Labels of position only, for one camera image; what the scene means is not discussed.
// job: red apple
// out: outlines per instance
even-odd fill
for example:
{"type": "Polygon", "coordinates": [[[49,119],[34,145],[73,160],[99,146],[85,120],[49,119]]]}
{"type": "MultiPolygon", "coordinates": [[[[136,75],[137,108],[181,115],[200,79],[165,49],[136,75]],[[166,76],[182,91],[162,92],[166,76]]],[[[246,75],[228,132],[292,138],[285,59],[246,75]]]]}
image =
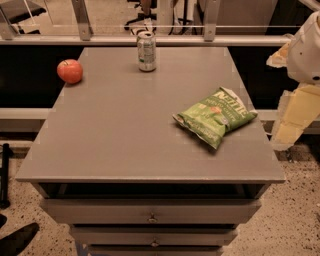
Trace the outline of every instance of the red apple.
{"type": "Polygon", "coordinates": [[[59,63],[57,73],[64,82],[68,84],[75,84],[81,81],[83,69],[78,61],[68,59],[59,63]]]}

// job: chip bag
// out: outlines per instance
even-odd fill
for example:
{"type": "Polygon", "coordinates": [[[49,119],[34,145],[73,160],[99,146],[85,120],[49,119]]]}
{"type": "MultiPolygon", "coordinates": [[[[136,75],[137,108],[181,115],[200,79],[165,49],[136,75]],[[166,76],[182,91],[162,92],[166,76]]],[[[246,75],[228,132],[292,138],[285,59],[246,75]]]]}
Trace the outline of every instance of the chip bag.
{"type": "Polygon", "coordinates": [[[173,118],[213,148],[218,149],[225,133],[237,129],[257,116],[248,111],[237,95],[220,87],[209,97],[173,118]]]}

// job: speckled floor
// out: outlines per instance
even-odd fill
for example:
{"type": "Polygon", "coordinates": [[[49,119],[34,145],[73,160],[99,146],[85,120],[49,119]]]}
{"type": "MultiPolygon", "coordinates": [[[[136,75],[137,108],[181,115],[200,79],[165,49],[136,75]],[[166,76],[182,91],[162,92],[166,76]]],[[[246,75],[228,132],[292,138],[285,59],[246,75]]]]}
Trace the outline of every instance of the speckled floor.
{"type": "MultiPolygon", "coordinates": [[[[11,206],[0,212],[8,217],[0,238],[37,222],[40,231],[22,256],[77,255],[69,227],[55,223],[42,211],[41,196],[31,184],[14,179],[32,142],[9,142],[15,152],[9,162],[11,206]]],[[[305,135],[291,148],[291,158],[285,152],[277,152],[287,181],[267,190],[262,208],[248,223],[239,226],[239,235],[225,247],[224,256],[320,255],[319,142],[320,136],[305,135]]]]}

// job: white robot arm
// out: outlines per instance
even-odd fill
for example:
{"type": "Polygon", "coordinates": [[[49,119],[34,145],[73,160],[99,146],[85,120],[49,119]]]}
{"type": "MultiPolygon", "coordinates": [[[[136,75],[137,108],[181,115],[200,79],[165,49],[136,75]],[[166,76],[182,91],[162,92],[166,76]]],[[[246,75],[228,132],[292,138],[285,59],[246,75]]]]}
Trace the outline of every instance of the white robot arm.
{"type": "Polygon", "coordinates": [[[291,42],[267,62],[268,65],[281,64],[279,60],[285,59],[283,66],[287,67],[288,76],[300,83],[294,92],[284,91],[280,98],[278,119],[273,125],[271,138],[271,145],[275,150],[287,150],[293,146],[304,129],[320,114],[319,24],[319,12],[315,12],[293,36],[291,42]]]}
{"type": "Polygon", "coordinates": [[[310,15],[288,49],[288,76],[299,83],[320,84],[319,12],[310,15]]]}

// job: silver can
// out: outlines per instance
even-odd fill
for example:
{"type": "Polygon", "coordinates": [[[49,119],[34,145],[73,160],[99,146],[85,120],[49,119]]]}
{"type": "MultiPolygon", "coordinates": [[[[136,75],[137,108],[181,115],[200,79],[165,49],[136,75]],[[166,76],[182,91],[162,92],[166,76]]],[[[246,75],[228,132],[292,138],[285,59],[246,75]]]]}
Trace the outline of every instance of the silver can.
{"type": "Polygon", "coordinates": [[[137,36],[139,69],[153,71],[156,69],[156,38],[152,32],[141,31],[137,36]]]}

